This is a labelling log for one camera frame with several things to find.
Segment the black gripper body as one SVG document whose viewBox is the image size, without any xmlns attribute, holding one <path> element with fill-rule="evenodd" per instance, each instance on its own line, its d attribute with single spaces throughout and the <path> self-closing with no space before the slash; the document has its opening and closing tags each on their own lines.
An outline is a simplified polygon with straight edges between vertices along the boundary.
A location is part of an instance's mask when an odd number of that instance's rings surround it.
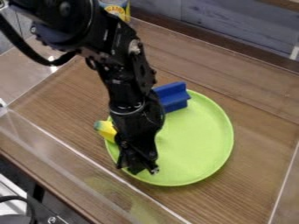
<svg viewBox="0 0 299 224">
<path fill-rule="evenodd" d="M 116 143 L 131 147 L 144 158 L 156 158 L 155 135 L 164 125 L 160 103 L 147 103 L 136 112 L 111 113 Z"/>
</svg>

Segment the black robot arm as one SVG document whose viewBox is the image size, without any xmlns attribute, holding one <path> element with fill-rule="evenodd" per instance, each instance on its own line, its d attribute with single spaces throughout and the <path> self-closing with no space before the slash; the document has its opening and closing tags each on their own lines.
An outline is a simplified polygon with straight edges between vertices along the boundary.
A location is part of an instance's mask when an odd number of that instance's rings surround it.
<svg viewBox="0 0 299 224">
<path fill-rule="evenodd" d="M 63 52 L 56 60 L 45 59 L 0 15 L 0 32 L 23 54 L 48 67 L 63 65 L 79 55 L 99 74 L 116 129 L 116 167 L 133 174 L 157 173 L 155 137 L 164 126 L 164 108 L 153 91 L 155 70 L 136 30 L 100 7 L 99 0 L 7 2 L 32 20 L 32 34 L 41 44 Z"/>
</svg>

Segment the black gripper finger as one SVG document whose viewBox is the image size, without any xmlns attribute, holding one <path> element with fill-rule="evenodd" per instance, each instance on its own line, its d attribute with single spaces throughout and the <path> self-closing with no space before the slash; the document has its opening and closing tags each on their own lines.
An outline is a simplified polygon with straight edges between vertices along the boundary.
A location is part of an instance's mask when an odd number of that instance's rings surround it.
<svg viewBox="0 0 299 224">
<path fill-rule="evenodd" d="M 125 168 L 129 165 L 128 150 L 129 150 L 128 143 L 127 143 L 127 141 L 123 141 L 119 145 L 119 157 L 117 157 L 117 161 L 116 161 L 117 169 Z"/>
<path fill-rule="evenodd" d="M 141 156 L 136 151 L 128 152 L 128 171 L 136 175 L 143 170 L 147 170 L 151 175 L 159 172 L 156 164 L 157 152 L 152 150 L 147 157 Z"/>
</svg>

